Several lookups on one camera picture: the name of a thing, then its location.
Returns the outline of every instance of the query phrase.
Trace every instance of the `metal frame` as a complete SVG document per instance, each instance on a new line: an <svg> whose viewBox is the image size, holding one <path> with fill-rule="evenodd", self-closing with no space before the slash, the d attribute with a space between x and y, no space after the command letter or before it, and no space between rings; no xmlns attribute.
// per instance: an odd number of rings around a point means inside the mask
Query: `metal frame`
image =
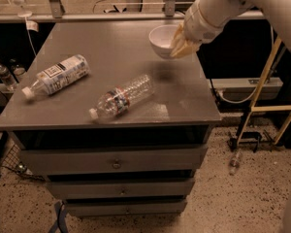
<svg viewBox="0 0 291 233"><path fill-rule="evenodd" d="M244 130L246 128L246 125L249 122L249 119L253 113L261 113L261 112L280 112L280 111L291 111L291 105L283 105L283 106L256 106L256 102L258 100L258 97L260 96L260 93L262 91L263 85L265 81L267 80L269 73L272 69L275 57L278 53L279 47L281 45L281 39L279 37L276 38L275 43L273 45L272 51L269 55L268 61L263 69L263 72L261 74L259 83L257 84L256 91L253 95L253 98L249 105L249 112L245 114L244 121L241 122L241 125L239 126L238 133L237 133L237 139L236 143L232 144L232 149L236 149L242 139L243 134L245 133ZM279 129L278 133L276 134L275 138L272 141L272 144L276 146L279 143L279 140L281 136L283 135L284 131L287 129L291 122L291 112L288 116L288 118L284 121L281 128Z"/></svg>
<svg viewBox="0 0 291 233"><path fill-rule="evenodd" d="M49 0L49 5L54 18L61 18L65 13L61 0Z"/></svg>
<svg viewBox="0 0 291 233"><path fill-rule="evenodd" d="M62 17L53 17L50 14L33 15L30 19L37 22L72 22L72 21L101 21L101 20L145 20L145 19L183 19L182 13L175 13L172 17L166 17L164 13L146 14L146 13L116 13L116 14L87 14L87 15L63 15ZM259 11L249 11L233 19L265 19ZM23 18L17 15L0 15L0 23L24 22Z"/></svg>

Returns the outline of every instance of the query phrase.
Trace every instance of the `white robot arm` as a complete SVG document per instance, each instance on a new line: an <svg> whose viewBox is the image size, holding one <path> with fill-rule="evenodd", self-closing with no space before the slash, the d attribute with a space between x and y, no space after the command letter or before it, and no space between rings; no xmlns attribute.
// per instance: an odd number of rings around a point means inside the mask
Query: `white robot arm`
<svg viewBox="0 0 291 233"><path fill-rule="evenodd" d="M231 18L253 6L261 10L291 52L291 0L196 0L185 14L181 37L173 42L176 47L172 56L183 56L183 38L196 46L210 43Z"/></svg>

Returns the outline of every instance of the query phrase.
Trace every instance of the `floor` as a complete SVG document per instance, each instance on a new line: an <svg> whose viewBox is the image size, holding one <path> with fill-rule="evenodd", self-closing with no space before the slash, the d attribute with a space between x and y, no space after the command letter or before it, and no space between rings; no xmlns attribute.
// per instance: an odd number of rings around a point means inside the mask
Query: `floor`
<svg viewBox="0 0 291 233"><path fill-rule="evenodd" d="M253 153L254 144L241 144L241 167L235 176L230 176L228 163L232 153L227 141L235 134L239 118L237 114L223 115L222 123L212 130L209 150L180 215L66 215L68 232L280 232L291 190L291 150L263 144ZM272 121L262 117L254 119L249 130L262 134L266 130L272 137L276 134ZM9 140L6 153L13 145ZM60 201L49 194L43 182L21 178L7 168L1 168L1 175L0 232L59 232L55 207Z"/></svg>

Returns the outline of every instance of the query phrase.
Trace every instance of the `plastic bottle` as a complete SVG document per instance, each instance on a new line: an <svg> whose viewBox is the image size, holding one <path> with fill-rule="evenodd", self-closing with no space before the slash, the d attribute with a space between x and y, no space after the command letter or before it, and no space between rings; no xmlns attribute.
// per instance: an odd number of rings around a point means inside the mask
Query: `plastic bottle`
<svg viewBox="0 0 291 233"><path fill-rule="evenodd" d="M101 96L97 106L89 110L94 120L120 115L129 107L141 102L154 93L152 79L144 74Z"/></svg>
<svg viewBox="0 0 291 233"><path fill-rule="evenodd" d="M10 59L11 70L14 73L17 81L20 83L23 76L26 74L26 69L23 65L19 64L16 59Z"/></svg>
<svg viewBox="0 0 291 233"><path fill-rule="evenodd" d="M0 80L9 91L14 91L17 88L17 82L8 67L0 63Z"/></svg>
<svg viewBox="0 0 291 233"><path fill-rule="evenodd" d="M236 150L230 160L229 167L230 167L230 175L235 175L237 170L241 166L241 158L242 153L241 150Z"/></svg>
<svg viewBox="0 0 291 233"><path fill-rule="evenodd" d="M46 97L89 73L86 59L77 54L37 74L37 80L22 92L28 100Z"/></svg>

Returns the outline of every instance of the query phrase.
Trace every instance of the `bottle cap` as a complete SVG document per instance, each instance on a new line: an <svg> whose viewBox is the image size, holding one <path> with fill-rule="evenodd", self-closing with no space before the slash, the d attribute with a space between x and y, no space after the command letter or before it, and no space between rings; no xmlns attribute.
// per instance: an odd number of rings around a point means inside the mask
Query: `bottle cap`
<svg viewBox="0 0 291 233"><path fill-rule="evenodd" d="M98 114L97 111L95 109L90 109L89 110L89 114L92 117L93 120L97 120L98 119Z"/></svg>
<svg viewBox="0 0 291 233"><path fill-rule="evenodd" d="M35 97L35 94L31 91L31 89L29 87L25 87L23 90L22 90L23 94L25 94L25 97L28 99L28 100L32 100L34 99Z"/></svg>

